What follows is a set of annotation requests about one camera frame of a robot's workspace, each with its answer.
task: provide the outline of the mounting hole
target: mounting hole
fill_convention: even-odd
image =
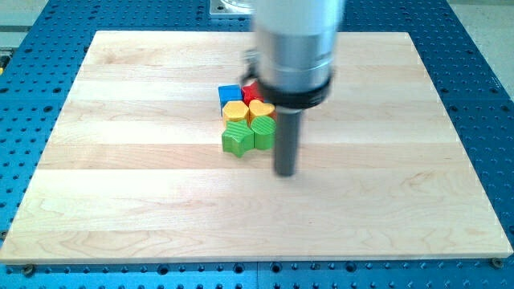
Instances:
[[[166,275],[166,274],[168,274],[168,272],[169,272],[168,265],[159,265],[159,267],[157,268],[157,273],[159,275]]]
[[[270,265],[270,269],[273,273],[279,273],[282,271],[282,264],[278,263],[278,262],[273,262],[271,265]]]
[[[492,258],[490,264],[495,269],[501,269],[504,267],[504,260],[500,258]]]
[[[347,262],[345,264],[345,269],[347,272],[353,273],[357,270],[357,265],[354,262]]]
[[[244,265],[242,263],[236,263],[234,265],[234,273],[241,274],[244,272]]]
[[[23,266],[22,268],[22,274],[29,278],[31,277],[33,274],[35,273],[35,265],[32,265],[32,264],[29,264],[29,265],[25,265]]]

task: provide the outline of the wood grain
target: wood grain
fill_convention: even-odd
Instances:
[[[222,152],[217,87],[243,73],[251,42],[97,32],[2,262],[512,253],[408,34],[339,34],[332,92],[305,112],[292,178],[273,174],[269,151]]]

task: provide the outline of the blue block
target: blue block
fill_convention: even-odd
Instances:
[[[220,111],[223,110],[225,104],[232,100],[243,100],[241,87],[238,84],[223,85],[218,87]]]

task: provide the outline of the yellow heart-shaped block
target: yellow heart-shaped block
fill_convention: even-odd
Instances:
[[[257,116],[270,116],[275,118],[275,105],[266,104],[260,100],[250,102],[250,122]]]

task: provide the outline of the wooden cutting board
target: wooden cutting board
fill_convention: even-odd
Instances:
[[[507,257],[512,248],[405,33],[341,33],[299,172],[222,153],[218,90],[250,33],[100,31],[3,263]]]

